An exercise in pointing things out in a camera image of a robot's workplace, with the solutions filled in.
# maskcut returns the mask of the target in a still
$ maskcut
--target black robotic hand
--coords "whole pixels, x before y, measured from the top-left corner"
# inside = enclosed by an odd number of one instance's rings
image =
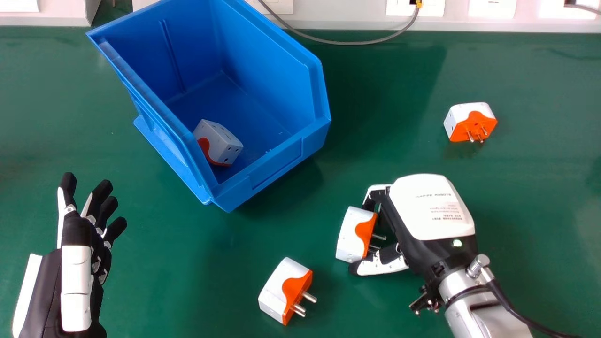
[[[112,184],[102,181],[78,213],[77,180],[65,173],[57,190],[56,250],[31,254],[13,319],[14,338],[106,337],[99,323],[111,270],[113,242],[127,227],[125,218],[106,226],[118,203]]]

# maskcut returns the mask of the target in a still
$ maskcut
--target blue storage bin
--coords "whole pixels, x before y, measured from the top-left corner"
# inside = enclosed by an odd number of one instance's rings
[[[321,62],[243,0],[163,0],[88,36],[129,91],[134,125],[203,204],[234,210],[324,143]],[[204,157],[202,118],[244,144],[231,167]]]

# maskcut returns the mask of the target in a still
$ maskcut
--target white wall socket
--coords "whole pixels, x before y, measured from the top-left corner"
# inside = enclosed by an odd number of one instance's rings
[[[470,0],[468,16],[513,19],[516,8],[517,0]]]
[[[418,16],[445,15],[445,0],[423,0],[422,4]],[[412,16],[414,11],[415,5],[410,5],[409,0],[387,0],[387,16]]]
[[[245,0],[261,14],[269,14],[269,12],[257,0]],[[275,14],[294,14],[293,0],[263,0]]]
[[[577,0],[576,3],[599,9],[599,0]],[[566,8],[564,0],[540,0],[538,17],[541,19],[593,20],[597,14],[578,8]]]

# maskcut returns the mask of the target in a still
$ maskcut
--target metal prong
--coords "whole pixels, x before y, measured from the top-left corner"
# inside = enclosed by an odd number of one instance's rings
[[[380,241],[385,241],[386,240],[386,236],[378,235],[376,233],[372,233],[371,237],[375,238],[375,239],[379,239]]]
[[[315,298],[315,296],[311,295],[308,292],[303,292],[302,296],[305,297],[305,299],[310,301],[311,303],[317,303],[317,298]]]
[[[302,312],[302,313],[307,313],[307,310],[306,310],[304,307],[302,307],[302,306],[300,306],[300,305],[298,305],[298,304],[295,304],[295,305],[294,305],[294,308],[295,308],[296,310],[298,310],[298,311]]]

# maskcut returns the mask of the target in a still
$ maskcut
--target green table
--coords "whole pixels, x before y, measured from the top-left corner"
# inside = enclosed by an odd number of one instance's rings
[[[518,309],[599,335],[601,36],[409,32],[377,46],[307,43],[328,85],[326,145],[226,214],[201,205],[133,127],[133,104],[85,30],[0,28],[0,336],[10,334],[28,254],[53,249],[67,170],[80,203],[111,179],[129,221],[105,285],[110,337],[451,337],[442,315],[409,311],[419,278],[352,277],[334,259],[346,207],[371,184],[419,172],[455,184]],[[493,108],[495,133],[482,146],[450,144],[448,108],[474,101]],[[288,327],[257,304],[285,256],[314,271],[319,299]]]

